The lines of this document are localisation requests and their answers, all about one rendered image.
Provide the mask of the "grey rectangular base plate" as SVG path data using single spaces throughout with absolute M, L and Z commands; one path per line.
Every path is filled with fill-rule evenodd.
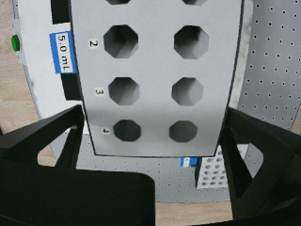
M 301 105 L 301 0 L 254 0 L 246 68 L 237 110 L 292 131 Z M 252 178 L 263 155 L 249 142 Z M 155 202 L 230 202 L 229 188 L 196 189 L 195 168 L 180 158 L 95 156 L 83 134 L 77 169 L 137 171 L 155 182 Z

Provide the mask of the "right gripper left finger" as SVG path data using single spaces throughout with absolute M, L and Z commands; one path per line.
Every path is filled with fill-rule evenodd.
M 81 104 L 0 136 L 0 156 L 7 160 L 38 165 L 38 154 L 70 129 L 55 167 L 76 169 L 85 115 Z

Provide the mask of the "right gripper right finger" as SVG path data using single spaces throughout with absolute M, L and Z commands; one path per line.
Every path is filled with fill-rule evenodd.
M 262 152 L 263 162 L 254 178 L 238 150 L 231 128 Z M 301 185 L 300 135 L 229 106 L 219 142 L 232 219 L 250 217 L 271 193 Z

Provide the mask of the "white plate with round holes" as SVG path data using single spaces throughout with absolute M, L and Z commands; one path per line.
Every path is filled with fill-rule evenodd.
M 68 6 L 71 31 L 49 34 L 55 74 L 77 74 L 94 155 L 215 157 L 244 0 L 68 0 Z

